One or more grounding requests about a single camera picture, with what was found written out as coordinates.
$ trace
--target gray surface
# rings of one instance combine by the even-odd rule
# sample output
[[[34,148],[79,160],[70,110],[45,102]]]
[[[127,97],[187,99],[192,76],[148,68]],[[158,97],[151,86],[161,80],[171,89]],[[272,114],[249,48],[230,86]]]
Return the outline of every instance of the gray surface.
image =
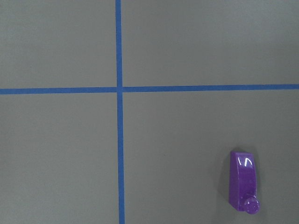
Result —
[[[125,0],[126,86],[299,83],[298,0]]]
[[[115,86],[113,0],[0,0],[0,88]]]
[[[0,96],[2,224],[118,223],[115,94]]]
[[[124,94],[128,224],[295,224],[299,92]],[[261,210],[227,202],[229,152],[252,152]]]

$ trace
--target purple plastic block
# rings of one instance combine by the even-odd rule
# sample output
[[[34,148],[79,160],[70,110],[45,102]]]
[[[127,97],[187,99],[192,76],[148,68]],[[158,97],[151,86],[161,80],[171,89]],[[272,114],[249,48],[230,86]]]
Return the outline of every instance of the purple plastic block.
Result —
[[[229,203],[237,211],[255,214],[260,209],[256,199],[256,169],[251,153],[230,153]]]

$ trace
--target gray background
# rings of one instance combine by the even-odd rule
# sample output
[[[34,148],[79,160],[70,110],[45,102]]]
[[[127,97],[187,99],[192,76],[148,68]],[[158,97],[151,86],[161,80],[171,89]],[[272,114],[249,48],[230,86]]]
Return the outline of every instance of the gray background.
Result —
[[[124,86],[299,83],[299,2],[122,1]],[[0,88],[116,85],[114,0],[0,0]],[[297,223],[299,92],[124,93],[128,224]],[[116,93],[0,95],[3,224],[118,223]],[[261,210],[228,200],[252,152]]]

